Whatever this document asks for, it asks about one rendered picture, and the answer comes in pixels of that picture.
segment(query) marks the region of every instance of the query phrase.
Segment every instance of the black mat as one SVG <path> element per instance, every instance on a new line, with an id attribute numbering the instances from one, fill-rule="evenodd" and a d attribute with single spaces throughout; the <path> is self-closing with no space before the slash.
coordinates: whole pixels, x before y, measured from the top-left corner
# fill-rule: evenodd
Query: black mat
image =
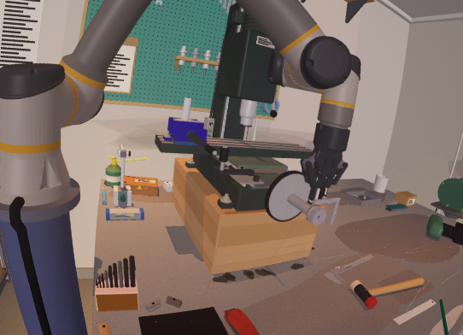
<path id="1" fill-rule="evenodd" d="M 228 335 L 215 308 L 138 317 L 142 335 Z"/>

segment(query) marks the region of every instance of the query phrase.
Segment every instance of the wooden box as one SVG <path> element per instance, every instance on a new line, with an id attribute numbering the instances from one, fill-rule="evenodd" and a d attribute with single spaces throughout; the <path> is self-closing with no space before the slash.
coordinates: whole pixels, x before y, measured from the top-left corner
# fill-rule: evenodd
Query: wooden box
<path id="1" fill-rule="evenodd" d="M 398 191 L 396 193 L 396 201 L 407 207 L 413 206 L 416 203 L 417 196 L 409 191 Z"/>
<path id="2" fill-rule="evenodd" d="M 318 227 L 304 214 L 278 222 L 265 210 L 221 209 L 220 194 L 188 158 L 176 158 L 173 204 L 211 273 L 226 273 L 310 255 Z"/>
<path id="3" fill-rule="evenodd" d="M 149 177 L 125 176 L 124 185 L 132 188 L 133 195 L 148 195 L 153 197 L 159 196 L 158 179 Z"/>
<path id="4" fill-rule="evenodd" d="M 95 288 L 97 311 L 138 309 L 138 283 L 134 287 Z"/>

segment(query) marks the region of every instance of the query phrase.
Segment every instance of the green pegboard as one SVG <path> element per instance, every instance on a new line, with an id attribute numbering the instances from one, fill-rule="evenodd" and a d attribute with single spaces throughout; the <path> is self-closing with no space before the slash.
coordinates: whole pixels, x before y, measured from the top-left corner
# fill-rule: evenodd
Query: green pegboard
<path id="1" fill-rule="evenodd" d="M 103 0 L 89 0 L 85 29 Z M 156 103 L 183 106 L 191 97 L 191 106 L 210 109 L 215 86 L 215 69 L 209 66 L 202 74 L 202 64 L 191 73 L 188 62 L 182 74 L 173 69 L 174 57 L 186 46 L 186 56 L 197 47 L 199 58 L 211 50 L 211 61 L 220 52 L 228 14 L 219 0 L 155 0 L 132 29 L 129 37 L 138 38 L 137 58 L 133 72 L 132 93 L 105 93 L 106 100 L 131 103 Z M 260 107 L 258 115 L 269 116 Z"/>

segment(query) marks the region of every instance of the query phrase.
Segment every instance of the ceiling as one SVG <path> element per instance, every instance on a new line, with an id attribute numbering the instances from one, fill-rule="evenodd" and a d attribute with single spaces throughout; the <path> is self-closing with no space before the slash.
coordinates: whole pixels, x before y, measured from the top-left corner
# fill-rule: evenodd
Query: ceiling
<path id="1" fill-rule="evenodd" d="M 378 0 L 411 23 L 463 19 L 463 0 Z"/>

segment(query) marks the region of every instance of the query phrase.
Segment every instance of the hammer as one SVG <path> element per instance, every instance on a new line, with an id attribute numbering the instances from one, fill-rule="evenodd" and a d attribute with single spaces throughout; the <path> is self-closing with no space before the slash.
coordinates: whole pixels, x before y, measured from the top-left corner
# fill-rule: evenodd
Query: hammer
<path id="1" fill-rule="evenodd" d="M 393 285 L 385 285 L 384 287 L 367 289 L 359 280 L 352 282 L 350 288 L 357 294 L 361 301 L 365 304 L 368 309 L 373 309 L 377 304 L 376 295 L 383 295 L 392 293 L 394 291 L 404 291 L 409 288 L 419 287 L 425 283 L 425 279 L 419 277 L 417 279 L 410 279 Z"/>

